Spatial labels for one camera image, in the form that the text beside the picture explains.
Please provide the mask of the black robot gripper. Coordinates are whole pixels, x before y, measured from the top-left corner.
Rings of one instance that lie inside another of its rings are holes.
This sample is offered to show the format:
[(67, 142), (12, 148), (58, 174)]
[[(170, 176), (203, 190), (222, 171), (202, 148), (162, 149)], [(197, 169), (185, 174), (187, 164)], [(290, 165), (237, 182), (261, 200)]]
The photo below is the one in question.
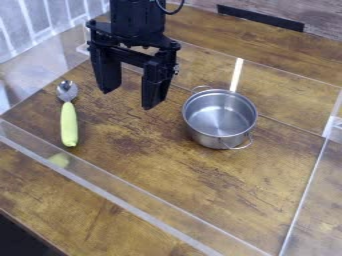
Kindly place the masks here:
[(122, 62), (143, 67), (142, 107), (152, 109), (166, 100), (175, 74), (181, 45), (165, 36), (166, 0), (110, 0), (110, 21), (90, 20), (88, 50), (100, 91), (122, 84)]

